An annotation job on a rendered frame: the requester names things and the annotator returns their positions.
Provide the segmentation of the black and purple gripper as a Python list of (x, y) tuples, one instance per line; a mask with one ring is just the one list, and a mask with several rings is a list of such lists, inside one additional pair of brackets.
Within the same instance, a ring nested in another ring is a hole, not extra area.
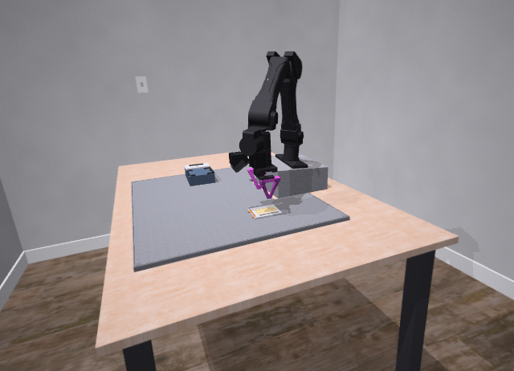
[[(271, 163), (271, 149), (263, 150), (263, 152), (266, 153), (266, 168), (255, 169), (251, 165), (249, 165), (249, 167), (252, 167), (253, 169), (248, 169), (247, 171), (250, 174), (251, 179), (255, 183), (257, 190), (261, 190), (263, 188), (263, 192), (265, 193), (267, 199), (270, 199), (270, 198), (272, 198), (273, 193), (275, 192), (275, 188), (279, 184), (279, 181), (281, 178), (280, 178), (280, 176), (273, 176), (273, 175), (266, 176), (266, 172), (273, 172), (273, 173), (278, 172), (278, 167), (276, 167), (275, 165), (273, 165)], [(257, 181), (255, 180), (254, 175), (259, 179), (259, 185), (258, 185)], [(265, 186), (265, 184), (268, 182), (274, 182), (274, 184), (271, 188), (270, 194), (268, 194), (267, 188)]]

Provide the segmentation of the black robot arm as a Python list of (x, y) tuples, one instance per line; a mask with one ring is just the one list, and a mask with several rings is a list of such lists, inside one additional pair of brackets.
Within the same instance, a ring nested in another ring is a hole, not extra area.
[(266, 131), (276, 129), (278, 124), (276, 105), (279, 93), (282, 106), (280, 140), (284, 143), (284, 154), (276, 154), (275, 157), (292, 169), (308, 167), (299, 160), (304, 133), (296, 111), (296, 85), (302, 74), (302, 62), (294, 51), (285, 51), (284, 57), (276, 51), (268, 51), (266, 56), (269, 68), (259, 94), (251, 103), (248, 129), (243, 131), (239, 142), (240, 151), (229, 153), (230, 167), (236, 173), (248, 164), (255, 169), (266, 168), (263, 150), (271, 148), (271, 133)]

